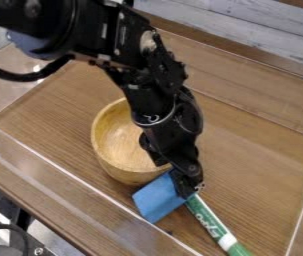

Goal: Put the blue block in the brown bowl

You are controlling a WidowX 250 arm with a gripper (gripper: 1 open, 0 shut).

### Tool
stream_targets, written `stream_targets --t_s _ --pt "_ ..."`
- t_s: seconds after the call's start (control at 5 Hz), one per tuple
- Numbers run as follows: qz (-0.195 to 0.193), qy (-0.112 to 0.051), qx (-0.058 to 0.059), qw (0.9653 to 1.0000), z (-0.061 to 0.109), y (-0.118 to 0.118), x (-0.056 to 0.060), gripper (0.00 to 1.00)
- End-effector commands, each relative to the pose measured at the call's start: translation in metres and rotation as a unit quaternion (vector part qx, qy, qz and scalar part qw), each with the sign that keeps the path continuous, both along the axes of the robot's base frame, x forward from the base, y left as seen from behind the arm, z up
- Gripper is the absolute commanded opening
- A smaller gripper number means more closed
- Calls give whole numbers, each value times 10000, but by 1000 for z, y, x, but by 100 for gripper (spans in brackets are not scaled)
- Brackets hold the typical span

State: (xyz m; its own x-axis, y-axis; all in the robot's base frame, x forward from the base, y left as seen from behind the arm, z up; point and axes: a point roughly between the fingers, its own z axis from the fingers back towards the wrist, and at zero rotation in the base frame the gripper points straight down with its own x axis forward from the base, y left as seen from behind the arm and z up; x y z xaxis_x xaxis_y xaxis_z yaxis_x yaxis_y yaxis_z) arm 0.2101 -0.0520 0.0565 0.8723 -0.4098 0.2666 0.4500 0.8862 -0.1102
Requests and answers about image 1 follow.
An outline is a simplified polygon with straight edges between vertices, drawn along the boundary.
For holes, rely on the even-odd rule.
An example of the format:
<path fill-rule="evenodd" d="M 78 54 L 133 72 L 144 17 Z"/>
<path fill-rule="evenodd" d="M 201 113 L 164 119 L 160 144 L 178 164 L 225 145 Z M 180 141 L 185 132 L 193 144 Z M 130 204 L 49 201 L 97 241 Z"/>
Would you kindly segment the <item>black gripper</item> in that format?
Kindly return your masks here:
<path fill-rule="evenodd" d="M 130 117 L 141 129 L 138 145 L 156 167 L 170 164 L 176 194 L 186 199 L 202 186 L 196 138 L 202 131 L 201 111 L 190 91 L 181 88 L 165 96 L 157 91 L 134 91 Z"/>

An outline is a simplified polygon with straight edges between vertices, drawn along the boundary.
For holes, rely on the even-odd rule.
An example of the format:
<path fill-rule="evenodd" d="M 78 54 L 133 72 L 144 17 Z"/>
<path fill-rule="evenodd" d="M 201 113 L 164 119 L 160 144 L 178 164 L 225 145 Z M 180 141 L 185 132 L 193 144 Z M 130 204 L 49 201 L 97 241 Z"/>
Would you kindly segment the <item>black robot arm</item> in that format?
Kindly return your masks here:
<path fill-rule="evenodd" d="M 189 197 L 202 185 L 201 112 L 184 85 L 185 64 L 133 0 L 0 0 L 0 27 L 25 55 L 47 62 L 25 74 L 0 68 L 0 79 L 35 81 L 70 61 L 100 68 L 122 91 L 141 148 L 154 164 L 172 166 L 176 194 Z"/>

